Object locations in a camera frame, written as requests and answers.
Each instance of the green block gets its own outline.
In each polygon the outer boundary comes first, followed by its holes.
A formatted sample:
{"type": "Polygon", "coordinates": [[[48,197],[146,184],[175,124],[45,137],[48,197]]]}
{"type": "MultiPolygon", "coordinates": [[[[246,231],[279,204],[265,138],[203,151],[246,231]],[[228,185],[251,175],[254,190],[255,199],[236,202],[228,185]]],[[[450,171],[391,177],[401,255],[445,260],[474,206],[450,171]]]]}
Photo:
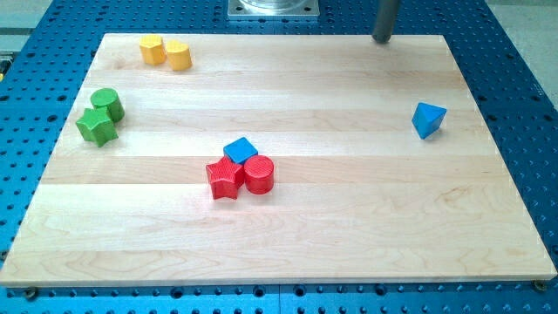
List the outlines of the green block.
{"type": "Polygon", "coordinates": [[[84,140],[93,141],[98,147],[119,137],[105,107],[85,109],[84,115],[76,121],[76,126],[84,140]]]}
{"type": "Polygon", "coordinates": [[[91,103],[95,109],[107,108],[112,122],[116,123],[124,118],[124,108],[119,95],[112,88],[101,88],[91,95],[91,103]]]}

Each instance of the blue optical breadboard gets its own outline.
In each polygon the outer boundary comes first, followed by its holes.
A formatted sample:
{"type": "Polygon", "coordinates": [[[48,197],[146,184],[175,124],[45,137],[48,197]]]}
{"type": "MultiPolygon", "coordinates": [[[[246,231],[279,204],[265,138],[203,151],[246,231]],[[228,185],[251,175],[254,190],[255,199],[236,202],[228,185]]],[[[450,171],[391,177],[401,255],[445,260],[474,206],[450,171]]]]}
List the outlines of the blue optical breadboard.
{"type": "MultiPolygon", "coordinates": [[[[0,83],[3,260],[106,32],[370,34],[376,2],[317,20],[228,21],[226,1],[54,0],[0,83]]],[[[403,0],[396,34],[441,34],[558,262],[558,114],[484,1],[403,0]]],[[[0,314],[558,313],[558,280],[204,287],[0,287],[0,314]]]]}

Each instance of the blue block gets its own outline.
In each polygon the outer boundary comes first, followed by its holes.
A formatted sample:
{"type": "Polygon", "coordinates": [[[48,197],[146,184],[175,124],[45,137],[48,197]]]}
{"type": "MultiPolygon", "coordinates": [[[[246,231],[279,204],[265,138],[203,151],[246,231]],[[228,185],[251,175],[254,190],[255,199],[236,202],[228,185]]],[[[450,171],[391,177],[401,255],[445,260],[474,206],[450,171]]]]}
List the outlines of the blue block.
{"type": "Polygon", "coordinates": [[[418,103],[415,114],[412,116],[412,124],[422,140],[439,129],[447,110],[438,106],[418,103]]]}
{"type": "Polygon", "coordinates": [[[248,140],[246,140],[245,137],[241,137],[240,139],[226,145],[223,148],[223,153],[225,153],[225,155],[234,163],[244,165],[244,162],[246,162],[248,158],[257,155],[258,151],[248,140]]]}

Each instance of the yellow cylinder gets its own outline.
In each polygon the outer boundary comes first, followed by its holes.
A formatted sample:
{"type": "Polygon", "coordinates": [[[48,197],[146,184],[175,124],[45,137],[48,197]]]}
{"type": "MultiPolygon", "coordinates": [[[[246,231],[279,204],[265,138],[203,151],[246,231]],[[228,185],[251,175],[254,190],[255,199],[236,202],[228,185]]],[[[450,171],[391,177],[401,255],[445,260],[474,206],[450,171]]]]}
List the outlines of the yellow cylinder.
{"type": "Polygon", "coordinates": [[[159,65],[165,62],[165,48],[163,38],[159,35],[145,35],[139,40],[139,49],[143,61],[149,65],[159,65]]]}
{"type": "Polygon", "coordinates": [[[174,71],[186,70],[192,66],[190,47],[178,40],[169,40],[167,45],[168,63],[174,71]]]}

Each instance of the red cylinder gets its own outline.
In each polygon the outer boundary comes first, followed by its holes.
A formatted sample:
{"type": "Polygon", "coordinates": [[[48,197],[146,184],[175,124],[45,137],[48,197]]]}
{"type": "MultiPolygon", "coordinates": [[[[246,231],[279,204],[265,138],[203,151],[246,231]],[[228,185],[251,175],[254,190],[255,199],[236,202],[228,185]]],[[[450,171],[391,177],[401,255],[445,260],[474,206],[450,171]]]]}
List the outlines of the red cylinder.
{"type": "Polygon", "coordinates": [[[246,160],[244,164],[244,179],[248,191],[262,195],[273,188],[273,172],[275,166],[269,157],[256,155],[246,160]]]}

